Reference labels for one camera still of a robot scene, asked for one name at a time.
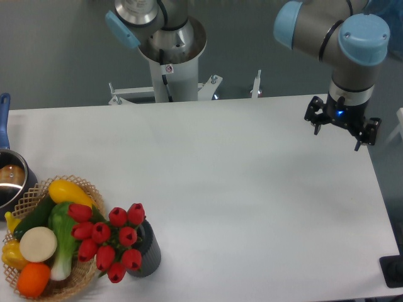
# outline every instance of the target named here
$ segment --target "red tulip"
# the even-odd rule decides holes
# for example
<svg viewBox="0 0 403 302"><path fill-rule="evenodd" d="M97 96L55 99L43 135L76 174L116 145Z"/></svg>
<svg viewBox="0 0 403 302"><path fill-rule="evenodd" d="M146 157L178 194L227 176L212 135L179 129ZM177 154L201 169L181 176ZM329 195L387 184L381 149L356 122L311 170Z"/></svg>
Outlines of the red tulip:
<svg viewBox="0 0 403 302"><path fill-rule="evenodd" d="M120 262L115 262L108 269L108 277L112 283L118 283L122 281L126 274L126 268Z"/></svg>
<svg viewBox="0 0 403 302"><path fill-rule="evenodd" d="M122 227L127 221L127 212L122 208L114 208L109 213L109 221L114 227Z"/></svg>
<svg viewBox="0 0 403 302"><path fill-rule="evenodd" d="M96 253L96 267L104 272L112 265L115 260L115 249L110 245L100 247Z"/></svg>
<svg viewBox="0 0 403 302"><path fill-rule="evenodd" d="M93 226L91 238L98 244L104 243L111 237L111 229L103 222L97 222Z"/></svg>
<svg viewBox="0 0 403 302"><path fill-rule="evenodd" d="M88 206L82 204L72 203L69 205L67 214L74 219L75 222L88 221L93 215L93 210Z"/></svg>
<svg viewBox="0 0 403 302"><path fill-rule="evenodd" d="M84 239L78 248L78 260L80 262L90 261L98 250L98 244L91 238Z"/></svg>
<svg viewBox="0 0 403 302"><path fill-rule="evenodd" d="M141 203L134 203L130 209L128 209L128 220L134 225L141 225L144 221L144 209Z"/></svg>
<svg viewBox="0 0 403 302"><path fill-rule="evenodd" d="M137 232L134 228L125 226L119 231L119 242L125 247L131 246L137 241Z"/></svg>
<svg viewBox="0 0 403 302"><path fill-rule="evenodd" d="M141 253L138 250L127 250L122 255L122 263L131 270L138 270L141 267Z"/></svg>
<svg viewBox="0 0 403 302"><path fill-rule="evenodd" d="M89 221L79 223L78 225L74 225L71 230L71 235L78 240L91 238L92 233L93 233L93 224Z"/></svg>

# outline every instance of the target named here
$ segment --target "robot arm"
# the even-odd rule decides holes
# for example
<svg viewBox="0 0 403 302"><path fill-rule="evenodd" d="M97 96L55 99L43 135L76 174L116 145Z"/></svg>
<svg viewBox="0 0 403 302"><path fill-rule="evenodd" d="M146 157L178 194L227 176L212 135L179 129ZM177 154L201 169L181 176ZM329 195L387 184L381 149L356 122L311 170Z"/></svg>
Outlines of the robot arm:
<svg viewBox="0 0 403 302"><path fill-rule="evenodd" d="M200 22L188 16L188 0L115 0L106 23L149 61L157 103L197 101L198 57L207 38Z"/></svg>
<svg viewBox="0 0 403 302"><path fill-rule="evenodd" d="M106 15L106 22L112 32L123 44L127 44L124 37L120 38L120 28L116 27L121 21L130 28L138 40L136 46L139 46L158 30L177 30L183 27L188 20L188 1L115 0L115 12L116 15L112 12Z"/></svg>
<svg viewBox="0 0 403 302"><path fill-rule="evenodd" d="M367 0L291 1L275 21L275 38L331 65L332 81L326 103L314 97L305 119L315 126L347 129L362 144L374 145L380 119L365 118L365 109L387 54L389 27L374 15L356 14Z"/></svg>

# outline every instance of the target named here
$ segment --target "yellow squash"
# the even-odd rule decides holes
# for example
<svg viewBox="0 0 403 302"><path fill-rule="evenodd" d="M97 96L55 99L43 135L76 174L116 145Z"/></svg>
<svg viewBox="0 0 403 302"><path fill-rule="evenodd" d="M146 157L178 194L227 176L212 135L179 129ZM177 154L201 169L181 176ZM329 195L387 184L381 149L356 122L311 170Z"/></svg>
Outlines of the yellow squash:
<svg viewBox="0 0 403 302"><path fill-rule="evenodd" d="M52 198L55 203L71 201L72 203L83 204L90 208L92 208L92 205L98 207L87 193L71 181L58 179L49 185L48 190L50 198Z"/></svg>
<svg viewBox="0 0 403 302"><path fill-rule="evenodd" d="M7 228L10 230L11 233L14 232L16 226L21 222L21 219L15 218L11 212L6 212L4 217L7 221Z"/></svg>
<svg viewBox="0 0 403 302"><path fill-rule="evenodd" d="M28 263L20 252L20 243L17 240L10 240L3 246L1 260L10 267L22 270Z"/></svg>

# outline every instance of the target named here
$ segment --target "gray floor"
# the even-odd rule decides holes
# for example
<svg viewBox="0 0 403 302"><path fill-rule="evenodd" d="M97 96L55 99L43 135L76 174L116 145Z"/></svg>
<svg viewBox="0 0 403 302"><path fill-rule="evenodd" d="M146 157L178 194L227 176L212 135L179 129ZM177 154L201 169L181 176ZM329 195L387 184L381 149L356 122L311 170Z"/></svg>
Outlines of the gray floor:
<svg viewBox="0 0 403 302"><path fill-rule="evenodd" d="M264 96L327 92L329 67L273 39L274 18L286 2L190 0L190 14L204 24L208 35L200 81L218 74L224 78L221 98L246 98L262 69ZM105 25L111 4L0 1L0 91L11 93L11 109L106 105L109 82L115 89L151 86L147 62L121 46ZM394 227L403 221L403 143L399 137L388 142L387 137L397 126L402 95L403 62L389 57L367 115L383 119L370 154ZM353 144L346 148L353 149Z"/></svg>

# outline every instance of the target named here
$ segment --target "white table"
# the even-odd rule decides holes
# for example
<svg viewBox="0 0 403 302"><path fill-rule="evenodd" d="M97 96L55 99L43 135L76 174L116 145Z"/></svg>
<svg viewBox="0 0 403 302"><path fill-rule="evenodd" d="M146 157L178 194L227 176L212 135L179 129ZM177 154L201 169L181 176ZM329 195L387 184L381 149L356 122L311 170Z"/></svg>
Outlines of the white table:
<svg viewBox="0 0 403 302"><path fill-rule="evenodd" d="M94 281L73 301L325 301L403 293L366 147L304 121L311 96L10 112L39 179L91 181L108 210L143 203L162 251L151 276ZM0 236L5 223L0 224ZM19 301L0 280L4 301Z"/></svg>

